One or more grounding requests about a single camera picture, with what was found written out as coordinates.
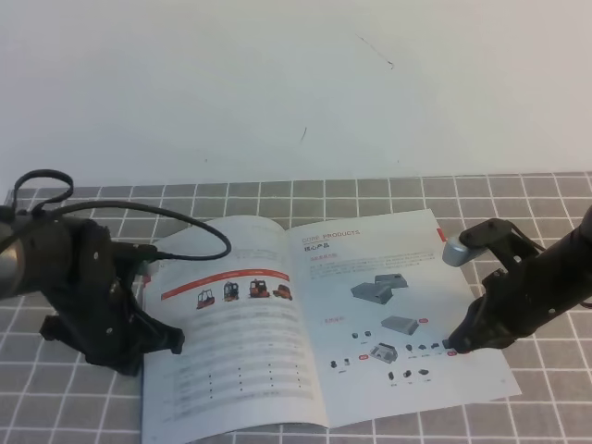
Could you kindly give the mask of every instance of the product image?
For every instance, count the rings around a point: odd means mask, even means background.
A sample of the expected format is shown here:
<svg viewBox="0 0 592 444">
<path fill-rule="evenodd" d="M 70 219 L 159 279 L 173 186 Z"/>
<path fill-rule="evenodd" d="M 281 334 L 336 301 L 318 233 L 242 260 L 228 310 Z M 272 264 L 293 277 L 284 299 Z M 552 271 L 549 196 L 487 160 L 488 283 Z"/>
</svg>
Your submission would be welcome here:
<svg viewBox="0 0 592 444">
<path fill-rule="evenodd" d="M 399 333 L 409 336 L 411 336 L 419 327 L 419 323 L 415 319 L 399 316 L 389 316 L 385 320 L 381 321 L 380 324 L 382 327 L 398 331 Z"/>
<path fill-rule="evenodd" d="M 392 289 L 406 289 L 409 287 L 405 278 L 400 275 L 376 275 L 375 284 L 388 284 Z"/>
<path fill-rule="evenodd" d="M 392 298 L 392 290 L 409 287 L 402 275 L 377 275 L 374 283 L 364 282 L 351 289 L 354 298 L 384 305 Z"/>
<path fill-rule="evenodd" d="M 267 291 L 267 284 L 265 284 L 265 281 L 259 279 L 254 279 L 253 281 L 251 281 L 249 295 L 252 298 L 268 298 L 269 291 Z"/>
<path fill-rule="evenodd" d="M 288 288 L 288 286 L 284 284 L 279 284 L 277 286 L 277 290 L 274 290 L 273 293 L 274 296 L 278 298 L 288 299 L 290 301 L 292 300 L 292 294 L 290 293 L 290 289 Z"/>
<path fill-rule="evenodd" d="M 239 284 L 227 282 L 224 284 L 224 302 L 237 301 L 239 299 Z"/>
<path fill-rule="evenodd" d="M 210 305 L 214 305 L 214 302 L 216 302 L 216 298 L 214 297 L 210 289 L 203 290 L 200 294 L 197 295 L 198 310 L 201 310 L 205 307 L 209 307 Z"/>
<path fill-rule="evenodd" d="M 383 363 L 390 364 L 397 360 L 397 351 L 392 345 L 383 344 L 380 342 L 370 351 L 370 356 L 377 358 Z"/>
<path fill-rule="evenodd" d="M 369 282 L 355 286 L 351 289 L 351 294 L 354 298 L 380 303 L 381 305 L 384 305 L 392 298 L 389 285 L 371 284 Z"/>
</svg>

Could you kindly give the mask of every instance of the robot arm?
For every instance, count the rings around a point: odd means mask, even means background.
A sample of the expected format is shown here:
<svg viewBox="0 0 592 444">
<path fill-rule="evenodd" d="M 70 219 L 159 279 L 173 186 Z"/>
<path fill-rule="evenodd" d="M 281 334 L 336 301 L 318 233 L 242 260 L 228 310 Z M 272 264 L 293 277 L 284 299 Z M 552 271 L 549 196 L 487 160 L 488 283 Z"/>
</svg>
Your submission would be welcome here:
<svg viewBox="0 0 592 444">
<path fill-rule="evenodd" d="M 17 211 L 19 188 L 32 178 L 59 179 L 69 189 L 30 213 Z M 45 339 L 64 342 L 89 364 L 136 375 L 145 353 L 179 354 L 185 340 L 180 329 L 153 319 L 136 302 L 131 286 L 140 267 L 162 259 L 217 259 L 230 253 L 230 242 L 203 222 L 139 203 L 97 201 L 43 210 L 45 204 L 66 200 L 73 187 L 72 179 L 59 171 L 32 171 L 15 184 L 12 205 L 0 206 L 0 300 L 40 291 L 57 311 L 43 322 Z M 176 218 L 218 237 L 225 250 L 209 256 L 162 253 L 153 245 L 113 242 L 108 229 L 91 219 L 66 216 L 105 207 Z"/>
<path fill-rule="evenodd" d="M 544 250 L 507 220 L 489 219 L 447 242 L 442 259 L 460 266 L 490 250 L 506 268 L 483 279 L 449 338 L 458 352 L 503 349 L 592 295 L 592 207 L 582 224 Z"/>
</svg>

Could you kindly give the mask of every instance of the red label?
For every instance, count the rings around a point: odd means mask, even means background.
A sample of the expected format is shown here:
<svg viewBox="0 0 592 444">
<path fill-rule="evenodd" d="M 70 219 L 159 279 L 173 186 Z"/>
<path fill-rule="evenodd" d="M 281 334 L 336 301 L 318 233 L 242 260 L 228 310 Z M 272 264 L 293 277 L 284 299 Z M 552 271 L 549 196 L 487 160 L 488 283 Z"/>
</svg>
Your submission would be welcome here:
<svg viewBox="0 0 592 444">
<path fill-rule="evenodd" d="M 178 287 L 176 289 L 173 289 L 171 291 L 167 291 L 166 293 L 163 293 L 161 295 L 160 300 L 164 301 L 165 299 L 172 298 L 173 296 L 177 296 L 178 294 L 181 294 L 183 291 L 193 290 L 193 289 L 196 289 L 197 287 L 201 287 L 202 285 L 208 285 L 213 282 L 218 282 L 219 280 L 227 280 L 227 279 L 231 279 L 231 278 L 240 278 L 240 277 L 245 277 L 245 276 L 249 276 L 249 277 L 251 277 L 251 276 L 253 276 L 253 277 L 255 277 L 255 276 L 269 276 L 271 278 L 280 278 L 280 279 L 284 279 L 284 280 L 290 282 L 290 278 L 288 277 L 288 275 L 286 275 L 285 273 L 280 273 L 279 271 L 275 271 L 275 270 L 251 268 L 248 270 L 227 271 L 226 273 L 220 273 L 220 274 L 213 275 L 210 277 L 205 277 L 203 279 L 194 280 L 193 282 L 190 282 L 185 285 L 181 285 L 180 287 Z"/>
<path fill-rule="evenodd" d="M 445 242 L 446 236 L 444 236 L 444 231 L 442 231 L 442 228 L 438 228 L 438 234 L 440 235 L 440 238 L 442 239 L 442 241 Z"/>
</svg>

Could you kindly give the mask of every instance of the table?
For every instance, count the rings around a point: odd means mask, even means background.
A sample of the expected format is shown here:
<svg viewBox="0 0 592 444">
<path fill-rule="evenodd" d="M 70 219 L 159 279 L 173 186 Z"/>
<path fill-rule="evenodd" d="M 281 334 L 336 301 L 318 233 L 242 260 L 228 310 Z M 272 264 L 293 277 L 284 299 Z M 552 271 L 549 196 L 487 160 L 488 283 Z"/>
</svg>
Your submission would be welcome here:
<svg viewBox="0 0 592 444">
<path fill-rule="evenodd" d="M 54 195 L 25 190 L 21 207 Z M 203 220 L 260 215 L 282 227 L 331 218 L 431 208 L 449 236 L 489 217 L 508 218 L 551 245 L 592 204 L 592 172 L 407 179 L 307 180 L 78 188 L 69 203 L 124 199 Z M 121 241 L 150 242 L 186 227 L 134 211 L 87 211 Z M 462 271 L 475 296 L 500 265 L 486 254 Z M 37 333 L 52 313 L 40 294 L 0 302 L 0 442 L 140 442 L 140 379 L 86 364 Z M 376 419 L 331 430 L 270 425 L 212 444 L 569 444 L 592 442 L 592 312 L 573 309 L 504 351 L 523 395 Z"/>
</svg>

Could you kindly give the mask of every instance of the brochure page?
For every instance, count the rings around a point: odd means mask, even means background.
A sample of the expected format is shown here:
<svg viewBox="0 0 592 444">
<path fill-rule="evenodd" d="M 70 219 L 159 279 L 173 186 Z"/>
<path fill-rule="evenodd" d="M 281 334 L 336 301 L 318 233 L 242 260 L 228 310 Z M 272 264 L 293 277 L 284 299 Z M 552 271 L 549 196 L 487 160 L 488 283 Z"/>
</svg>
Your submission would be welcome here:
<svg viewBox="0 0 592 444">
<path fill-rule="evenodd" d="M 445 340 L 473 295 L 430 210 L 289 231 L 330 426 L 520 393 L 500 351 Z"/>
<path fill-rule="evenodd" d="M 142 442 L 184 444 L 274 423 L 327 425 L 288 239 L 275 222 L 210 222 L 232 253 L 211 262 L 161 261 L 144 292 L 146 312 L 183 329 L 181 355 L 145 357 Z M 197 228 L 157 243 L 186 254 L 220 251 Z"/>
</svg>

